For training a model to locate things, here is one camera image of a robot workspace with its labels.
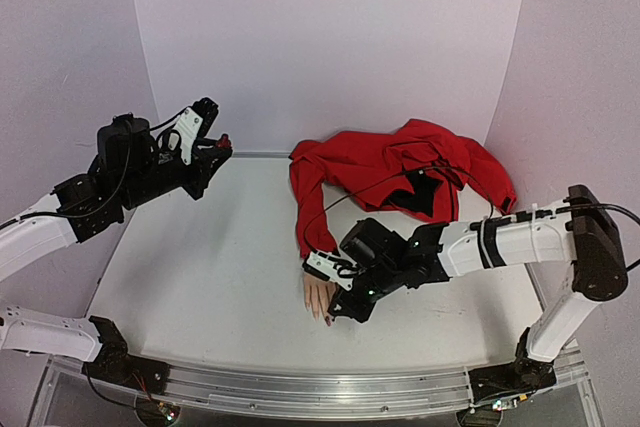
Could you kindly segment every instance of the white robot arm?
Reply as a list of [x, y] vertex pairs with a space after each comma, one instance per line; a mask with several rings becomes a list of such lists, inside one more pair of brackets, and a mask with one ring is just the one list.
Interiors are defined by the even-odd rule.
[[[178, 187], [195, 200], [202, 197], [232, 154], [226, 134], [219, 140], [205, 138], [217, 114], [218, 106], [204, 98], [158, 127], [127, 114], [101, 128], [98, 155], [88, 173], [57, 185], [31, 208], [0, 224], [0, 282], [51, 252], [122, 223], [123, 209]], [[151, 135], [167, 125], [157, 138]], [[131, 382], [135, 368], [152, 393], [161, 392], [167, 370], [166, 364], [129, 355], [108, 319], [63, 318], [2, 299], [0, 349], [74, 357], [86, 362], [92, 377], [123, 385]]]
[[408, 239], [368, 218], [346, 235], [340, 248], [355, 262], [313, 252], [303, 268], [340, 285], [329, 313], [366, 322], [384, 296], [406, 286], [447, 282], [470, 272], [509, 265], [570, 262], [554, 302], [527, 329], [510, 364], [470, 371], [476, 402], [501, 392], [528, 394], [555, 383], [553, 361], [600, 303], [621, 295], [627, 268], [615, 222], [588, 188], [569, 188], [564, 201], [478, 222], [418, 227]]

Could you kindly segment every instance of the cable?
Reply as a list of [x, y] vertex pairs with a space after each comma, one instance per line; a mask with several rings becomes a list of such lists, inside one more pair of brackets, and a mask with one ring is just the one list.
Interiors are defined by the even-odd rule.
[[[134, 412], [138, 412], [141, 411], [141, 409], [137, 408], [135, 405], [130, 405], [130, 404], [125, 404], [124, 402], [120, 402], [118, 400], [114, 400], [114, 399], [110, 399], [109, 397], [101, 394], [98, 389], [96, 389], [96, 386], [93, 384], [93, 380], [91, 379], [91, 376], [89, 375], [89, 371], [85, 372], [85, 375], [87, 377], [87, 382], [89, 383], [89, 387], [91, 387], [91, 390], [93, 391], [94, 394], [96, 394], [98, 397], [100, 397], [102, 400], [104, 400], [105, 402], [109, 402], [110, 404], [113, 405], [118, 405], [120, 407], [125, 407], [127, 409], [133, 410]], [[161, 412], [158, 412], [158, 416], [162, 416], [164, 418], [164, 415]]]
[[174, 120], [176, 120], [178, 117], [180, 117], [180, 115], [182, 115], [182, 113], [184, 112], [185, 109], [182, 109], [180, 112], [178, 112], [176, 115], [174, 115], [173, 117], [171, 117], [169, 120], [165, 120], [163, 123], [156, 125], [155, 127], [151, 127], [149, 128], [149, 132], [153, 132], [154, 130], [158, 130], [161, 129], [162, 127], [164, 127], [165, 125], [169, 125], [171, 122], [173, 122]]
[[366, 192], [369, 189], [373, 189], [374, 187], [377, 187], [380, 184], [383, 184], [391, 179], [395, 179], [396, 177], [402, 177], [403, 175], [407, 175], [407, 174], [412, 174], [414, 172], [425, 172], [425, 171], [430, 171], [430, 170], [451, 170], [453, 172], [458, 172], [461, 174], [466, 175], [467, 177], [469, 177], [471, 180], [473, 180], [476, 184], [478, 184], [478, 186], [482, 189], [482, 193], [485, 195], [486, 199], [489, 201], [489, 204], [491, 204], [491, 211], [489, 213], [489, 218], [493, 217], [493, 212], [494, 212], [494, 206], [493, 206], [493, 200], [491, 199], [491, 196], [489, 195], [489, 192], [487, 192], [487, 190], [482, 186], [482, 184], [480, 182], [478, 182], [478, 180], [471, 175], [469, 172], [467, 172], [464, 169], [461, 169], [459, 167], [453, 167], [451, 165], [425, 165], [422, 167], [418, 167], [416, 169], [411, 169], [411, 170], [403, 170], [402, 172], [398, 172], [397, 174], [393, 174], [390, 175], [389, 177], [386, 177], [382, 180], [379, 180], [378, 182], [369, 185], [368, 187], [365, 187], [364, 189], [360, 189], [356, 192], [352, 192], [349, 194], [346, 194], [342, 197], [340, 197], [338, 200], [336, 200], [335, 202], [333, 202], [331, 205], [329, 205], [328, 207], [326, 207], [322, 212], [320, 212], [318, 215], [316, 215], [313, 219], [311, 219], [311, 221], [309, 221], [309, 223], [307, 224], [307, 226], [304, 228], [304, 231], [302, 232], [302, 238], [304, 239], [305, 243], [307, 244], [307, 246], [311, 249], [312, 252], [317, 253], [318, 250], [313, 247], [311, 245], [311, 243], [309, 242], [309, 239], [307, 239], [307, 231], [309, 230], [309, 226], [314, 223], [316, 220], [318, 220], [320, 218], [321, 215], [326, 214], [329, 209], [335, 207], [336, 205], [338, 205], [340, 202], [342, 202], [343, 200], [349, 199], [351, 197], [355, 197], [357, 195], [360, 195], [363, 192]]
[[32, 219], [34, 217], [57, 217], [61, 219], [70, 219], [70, 220], [84, 219], [85, 217], [94, 215], [95, 213], [100, 212], [102, 209], [104, 209], [120, 192], [120, 189], [122, 188], [122, 184], [124, 183], [124, 179], [127, 175], [127, 169], [129, 168], [129, 160], [131, 159], [131, 150], [132, 150], [133, 141], [132, 141], [132, 133], [131, 133], [131, 124], [129, 123], [128, 120], [125, 121], [125, 125], [127, 126], [127, 131], [129, 133], [129, 145], [127, 147], [127, 156], [124, 161], [124, 169], [122, 170], [122, 175], [120, 176], [118, 185], [116, 186], [113, 193], [109, 196], [107, 200], [105, 200], [102, 204], [100, 204], [91, 212], [85, 212], [84, 214], [78, 214], [78, 215], [61, 214], [60, 212], [29, 212], [28, 214], [24, 214], [24, 215], [18, 216], [17, 218], [14, 217], [13, 219], [7, 220], [5, 223], [0, 225], [0, 231], [13, 224], [17, 224], [18, 222], [22, 222], [23, 220]]
[[[617, 204], [602, 204], [602, 203], [598, 203], [598, 204], [569, 205], [567, 207], [560, 207], [557, 210], [557, 212], [559, 214], [564, 214], [565, 212], [575, 212], [575, 211], [580, 211], [580, 210], [611, 210], [613, 212], [618, 212], [620, 214], [626, 215], [628, 218], [630, 218], [636, 224], [638, 224], [638, 226], [640, 226], [640, 217], [638, 215], [634, 214], [629, 209], [627, 209], [625, 207], [622, 207], [620, 205], [617, 205]], [[640, 259], [638, 259], [635, 262], [631, 263], [627, 267], [627, 272], [631, 272], [633, 269], [638, 267], [638, 265], [640, 265]]]

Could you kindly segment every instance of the red hoodie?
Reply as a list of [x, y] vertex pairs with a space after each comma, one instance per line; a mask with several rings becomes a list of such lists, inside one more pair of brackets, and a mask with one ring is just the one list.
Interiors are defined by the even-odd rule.
[[[307, 242], [325, 252], [337, 249], [323, 213], [323, 182], [351, 193], [366, 189], [353, 199], [367, 212], [402, 210], [430, 223], [458, 219], [457, 192], [467, 183], [483, 197], [487, 198], [488, 194], [487, 200], [493, 200], [502, 213], [509, 213], [516, 201], [507, 172], [484, 147], [423, 120], [412, 119], [394, 134], [346, 131], [325, 142], [305, 140], [296, 146], [290, 158], [291, 186], [298, 202], [296, 236], [303, 258], [311, 251]], [[424, 175], [430, 178], [428, 181], [437, 185], [433, 205], [426, 209], [432, 215], [402, 208], [398, 205], [401, 202], [391, 201], [392, 194], [411, 197], [415, 189], [406, 175], [389, 177], [425, 166], [462, 169], [480, 186], [461, 172], [426, 170]], [[368, 188], [377, 182], [381, 183]]]

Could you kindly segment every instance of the red cloth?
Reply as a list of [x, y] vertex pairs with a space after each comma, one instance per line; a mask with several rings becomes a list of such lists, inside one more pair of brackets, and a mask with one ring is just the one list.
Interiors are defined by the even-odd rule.
[[[484, 147], [475, 140], [459, 137], [423, 120], [412, 119], [394, 134], [347, 131], [325, 142], [305, 140], [297, 145], [290, 158], [291, 186], [298, 202], [296, 236], [303, 258], [310, 252], [307, 241], [318, 250], [337, 250], [323, 213], [323, 182], [354, 193], [402, 171], [427, 165], [450, 165], [468, 172], [481, 184], [479, 187], [463, 173], [425, 172], [429, 177], [443, 181], [435, 191], [433, 217], [404, 210], [424, 222], [457, 220], [457, 192], [467, 183], [485, 198], [486, 191], [503, 213], [508, 213], [516, 201], [507, 172]], [[354, 200], [368, 212], [399, 210], [388, 203], [383, 205], [396, 190], [414, 193], [411, 183], [400, 175], [355, 195]]]

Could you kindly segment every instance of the fake hand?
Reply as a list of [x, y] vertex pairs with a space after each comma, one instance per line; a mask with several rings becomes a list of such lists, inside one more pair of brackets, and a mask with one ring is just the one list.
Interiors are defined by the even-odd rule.
[[313, 275], [304, 274], [304, 305], [307, 310], [311, 309], [313, 318], [324, 319], [328, 326], [331, 326], [331, 317], [327, 312], [333, 294], [337, 290], [337, 285], [333, 282], [325, 282]]

